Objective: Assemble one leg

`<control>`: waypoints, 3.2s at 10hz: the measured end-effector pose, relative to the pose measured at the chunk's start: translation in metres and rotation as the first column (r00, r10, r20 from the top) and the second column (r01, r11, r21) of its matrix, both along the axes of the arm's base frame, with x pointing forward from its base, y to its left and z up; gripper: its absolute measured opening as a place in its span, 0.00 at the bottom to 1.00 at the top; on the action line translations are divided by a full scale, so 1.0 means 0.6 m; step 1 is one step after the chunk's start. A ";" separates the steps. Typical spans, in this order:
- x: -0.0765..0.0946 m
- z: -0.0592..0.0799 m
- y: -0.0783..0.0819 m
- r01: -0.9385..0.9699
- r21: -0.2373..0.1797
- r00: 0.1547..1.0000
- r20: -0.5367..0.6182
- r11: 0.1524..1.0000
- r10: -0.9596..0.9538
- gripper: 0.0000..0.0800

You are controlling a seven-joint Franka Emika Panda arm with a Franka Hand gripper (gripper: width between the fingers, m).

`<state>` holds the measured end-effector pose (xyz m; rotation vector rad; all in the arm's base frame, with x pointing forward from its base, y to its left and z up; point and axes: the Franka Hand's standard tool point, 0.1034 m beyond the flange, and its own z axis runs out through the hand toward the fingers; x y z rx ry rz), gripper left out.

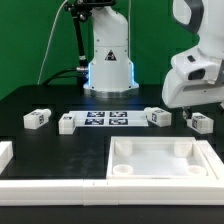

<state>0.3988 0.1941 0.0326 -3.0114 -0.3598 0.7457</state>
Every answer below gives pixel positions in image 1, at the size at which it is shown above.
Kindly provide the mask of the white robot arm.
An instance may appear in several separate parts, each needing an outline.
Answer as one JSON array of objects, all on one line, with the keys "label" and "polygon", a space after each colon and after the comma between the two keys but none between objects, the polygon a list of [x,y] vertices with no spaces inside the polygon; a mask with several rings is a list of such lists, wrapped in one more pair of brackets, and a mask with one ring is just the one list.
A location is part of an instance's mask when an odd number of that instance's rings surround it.
[{"label": "white robot arm", "polygon": [[141,81],[163,82],[169,108],[224,101],[224,0],[134,0],[124,17],[111,5],[91,9],[93,58],[84,90],[118,94]]}]

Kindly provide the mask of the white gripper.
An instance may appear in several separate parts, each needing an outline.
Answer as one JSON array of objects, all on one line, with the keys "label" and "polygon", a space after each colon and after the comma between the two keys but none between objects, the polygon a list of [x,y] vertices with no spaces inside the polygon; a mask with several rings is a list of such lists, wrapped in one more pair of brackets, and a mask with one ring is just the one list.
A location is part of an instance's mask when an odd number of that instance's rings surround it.
[{"label": "white gripper", "polygon": [[[167,107],[224,101],[223,59],[208,57],[198,47],[193,47],[173,56],[171,65],[162,89],[162,99]],[[182,117],[189,119],[189,116],[189,108],[182,108]]]}]

